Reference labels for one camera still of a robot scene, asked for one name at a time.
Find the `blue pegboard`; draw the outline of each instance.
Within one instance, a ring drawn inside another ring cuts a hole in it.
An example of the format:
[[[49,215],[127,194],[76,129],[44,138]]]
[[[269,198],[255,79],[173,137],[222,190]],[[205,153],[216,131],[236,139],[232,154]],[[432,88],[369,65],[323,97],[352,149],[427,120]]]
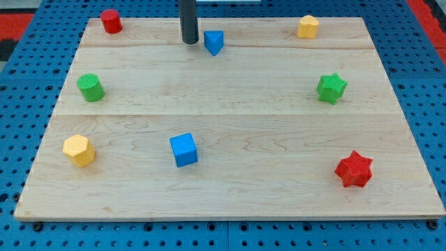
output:
[[[446,250],[446,221],[18,222],[27,174],[90,17],[177,17],[174,0],[44,0],[0,74],[0,250]],[[405,1],[263,0],[200,17],[363,17],[438,192],[446,198],[446,68]]]

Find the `yellow hexagonal block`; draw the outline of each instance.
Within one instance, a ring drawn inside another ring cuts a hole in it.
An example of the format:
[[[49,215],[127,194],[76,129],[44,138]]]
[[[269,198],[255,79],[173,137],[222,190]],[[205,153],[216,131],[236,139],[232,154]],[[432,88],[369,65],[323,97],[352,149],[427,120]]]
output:
[[[85,167],[95,160],[95,149],[90,140],[82,135],[67,138],[62,151],[71,163],[78,167]]]
[[[318,33],[318,28],[319,21],[311,15],[306,15],[299,21],[296,36],[299,38],[315,38]]]

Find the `blue block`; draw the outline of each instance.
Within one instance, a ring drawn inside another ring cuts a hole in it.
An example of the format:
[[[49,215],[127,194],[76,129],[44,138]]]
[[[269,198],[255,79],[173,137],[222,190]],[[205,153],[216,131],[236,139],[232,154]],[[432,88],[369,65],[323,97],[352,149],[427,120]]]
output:
[[[175,155],[177,167],[184,167],[198,161],[197,147],[192,134],[186,133],[170,139],[170,145]]]
[[[224,32],[204,31],[204,46],[213,56],[216,56],[224,46]]]

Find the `black metal rod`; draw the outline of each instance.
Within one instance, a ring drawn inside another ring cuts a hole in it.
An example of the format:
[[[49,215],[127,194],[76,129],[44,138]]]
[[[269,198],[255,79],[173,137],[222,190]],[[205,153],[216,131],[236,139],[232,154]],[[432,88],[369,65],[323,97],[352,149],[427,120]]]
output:
[[[196,0],[178,0],[180,12],[181,36],[183,42],[193,45],[198,42],[198,19]]]

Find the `red star prism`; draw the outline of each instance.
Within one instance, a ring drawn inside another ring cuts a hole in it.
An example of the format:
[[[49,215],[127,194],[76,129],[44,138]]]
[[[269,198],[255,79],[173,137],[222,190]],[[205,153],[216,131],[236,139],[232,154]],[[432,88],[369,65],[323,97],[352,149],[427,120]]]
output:
[[[345,188],[351,185],[363,188],[372,176],[370,170],[372,161],[371,158],[362,157],[353,150],[350,157],[341,160],[334,172],[342,178]]]

